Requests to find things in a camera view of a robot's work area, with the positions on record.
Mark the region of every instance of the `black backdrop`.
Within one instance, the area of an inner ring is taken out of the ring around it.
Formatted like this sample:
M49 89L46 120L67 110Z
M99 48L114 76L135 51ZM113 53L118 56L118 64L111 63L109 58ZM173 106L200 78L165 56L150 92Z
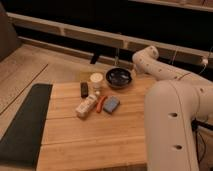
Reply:
M9 12L209 50L213 13L128 0L2 0Z

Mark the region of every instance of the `dark green cushion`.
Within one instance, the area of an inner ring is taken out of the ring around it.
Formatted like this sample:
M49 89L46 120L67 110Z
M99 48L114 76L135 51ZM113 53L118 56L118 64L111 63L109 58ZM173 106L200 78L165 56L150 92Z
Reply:
M37 164L51 90L47 84L31 88L0 141L0 162Z

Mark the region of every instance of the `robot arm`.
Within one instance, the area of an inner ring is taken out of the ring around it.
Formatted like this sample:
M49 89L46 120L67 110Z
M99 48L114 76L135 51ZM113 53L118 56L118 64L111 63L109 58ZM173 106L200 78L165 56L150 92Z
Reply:
M194 73L156 61L150 46L133 62L157 82L145 98L145 132L149 171L198 171L191 120L213 113L212 82Z

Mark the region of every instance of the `bowl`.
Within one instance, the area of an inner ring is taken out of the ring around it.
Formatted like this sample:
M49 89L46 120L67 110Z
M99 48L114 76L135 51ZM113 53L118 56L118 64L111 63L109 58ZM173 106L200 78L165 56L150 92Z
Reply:
M110 87L125 88L132 82L131 73L123 68L113 68L106 73L106 80Z

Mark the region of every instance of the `paper cup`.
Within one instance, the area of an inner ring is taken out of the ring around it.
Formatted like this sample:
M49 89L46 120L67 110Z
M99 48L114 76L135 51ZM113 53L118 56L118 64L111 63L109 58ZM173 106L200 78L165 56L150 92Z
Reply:
M94 91L99 91L103 82L103 75L101 73L94 73L90 76L90 81Z

